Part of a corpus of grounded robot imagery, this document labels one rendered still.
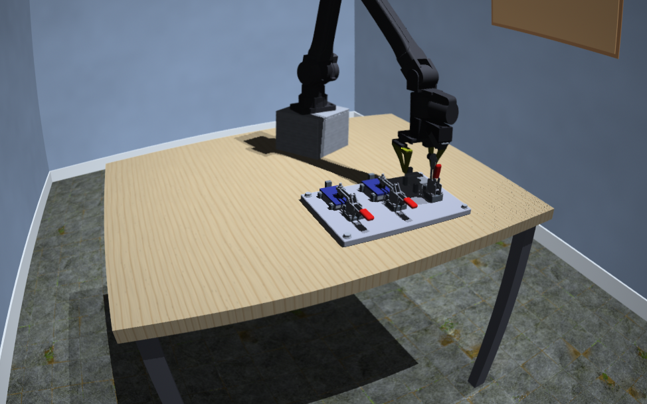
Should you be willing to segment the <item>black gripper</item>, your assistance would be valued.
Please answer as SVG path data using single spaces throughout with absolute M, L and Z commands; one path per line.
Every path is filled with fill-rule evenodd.
M 401 169 L 403 173 L 407 174 L 408 168 L 409 168 L 409 163 L 411 160 L 412 156 L 412 149 L 408 148 L 406 142 L 410 143 L 413 145 L 413 143 L 419 143 L 422 142 L 422 146 L 428 148 L 428 153 L 434 153 L 434 146 L 430 140 L 430 138 L 426 138 L 425 140 L 417 140 L 415 137 L 411 136 L 411 116 L 415 116 L 417 118 L 424 118 L 425 116 L 413 114 L 410 112 L 410 131 L 409 130 L 402 130 L 398 131 L 398 137 L 397 140 L 392 140 L 392 146 L 394 147 L 394 150 L 397 154 L 397 157 L 399 159 L 399 164 L 401 165 Z M 445 150 L 438 150 L 436 157 L 439 160 L 442 156 L 442 154 L 445 152 Z M 405 160 L 405 165 L 403 161 L 403 155 L 404 155 L 404 160 Z

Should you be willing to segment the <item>blue rectangular block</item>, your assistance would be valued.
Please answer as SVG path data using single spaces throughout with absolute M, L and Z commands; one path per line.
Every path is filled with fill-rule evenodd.
M 370 179 L 370 180 L 365 180 L 361 181 L 363 185 L 365 186 L 365 190 L 371 194 L 374 193 L 376 194 L 376 200 L 380 199 L 386 199 L 386 194 L 389 194 L 390 189 L 386 186 L 386 188 L 381 189 L 379 188 L 379 180 L 377 179 Z
M 345 205 L 345 198 L 342 198 L 342 199 L 337 198 L 336 186 L 338 185 L 320 188 L 320 191 L 321 193 L 323 193 L 323 196 L 327 199 L 327 201 L 329 201 L 329 203 L 333 203 L 334 207 L 337 209 Z

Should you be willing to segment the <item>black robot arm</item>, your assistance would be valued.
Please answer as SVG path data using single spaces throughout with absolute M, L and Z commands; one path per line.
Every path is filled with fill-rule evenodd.
M 437 69 L 417 46 L 391 4 L 387 0 L 362 2 L 391 45 L 407 80 L 407 90 L 414 91 L 411 112 L 425 116 L 411 116 L 411 136 L 417 140 L 430 138 L 435 149 L 445 150 L 452 141 L 453 127 L 448 124 L 453 125 L 458 118 L 456 98 L 437 89 Z M 312 44 L 297 69 L 302 93 L 297 104 L 290 104 L 290 109 L 301 115 L 336 110 L 336 105 L 327 101 L 324 84 L 339 76 L 333 42 L 340 7 L 341 0 L 320 0 Z

